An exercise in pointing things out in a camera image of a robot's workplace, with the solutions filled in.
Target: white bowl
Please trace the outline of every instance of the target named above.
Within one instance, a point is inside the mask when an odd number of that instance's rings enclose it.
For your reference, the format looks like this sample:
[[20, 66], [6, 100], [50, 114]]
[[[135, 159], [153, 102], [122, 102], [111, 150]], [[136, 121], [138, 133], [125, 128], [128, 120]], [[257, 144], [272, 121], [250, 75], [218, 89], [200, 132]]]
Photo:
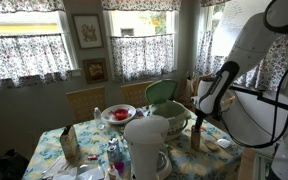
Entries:
[[[115, 119], [115, 117], [113, 116], [113, 112], [118, 109], [128, 109], [128, 118], [123, 119], [123, 120]], [[127, 104], [120, 104], [120, 105], [111, 106], [105, 109], [102, 112], [102, 118], [104, 121], [106, 121], [109, 124], [125, 124], [125, 123], [128, 123], [130, 120], [132, 120], [135, 114], [136, 114], [136, 109], [133, 106], [127, 105]]]

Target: chair back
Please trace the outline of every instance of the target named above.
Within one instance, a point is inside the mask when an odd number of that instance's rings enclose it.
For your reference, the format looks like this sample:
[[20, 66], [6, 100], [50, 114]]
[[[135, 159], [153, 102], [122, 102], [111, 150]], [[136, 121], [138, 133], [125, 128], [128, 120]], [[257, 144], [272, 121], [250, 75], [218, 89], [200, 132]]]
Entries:
[[149, 105], [145, 97], [145, 89], [152, 83], [153, 81], [147, 81], [121, 86], [124, 103], [135, 108]]
[[66, 97], [75, 114], [73, 124], [93, 120], [95, 107], [101, 111], [106, 108], [104, 87], [69, 92]]

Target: picture frame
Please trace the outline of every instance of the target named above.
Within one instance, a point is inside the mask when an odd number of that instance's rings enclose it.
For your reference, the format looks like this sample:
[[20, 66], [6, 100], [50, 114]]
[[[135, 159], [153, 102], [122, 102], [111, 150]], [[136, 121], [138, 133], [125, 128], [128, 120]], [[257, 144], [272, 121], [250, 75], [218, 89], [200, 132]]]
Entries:
[[74, 14], [73, 21], [81, 49], [103, 47], [97, 14]]
[[83, 60], [83, 68], [88, 84], [107, 81], [107, 70], [104, 58]]

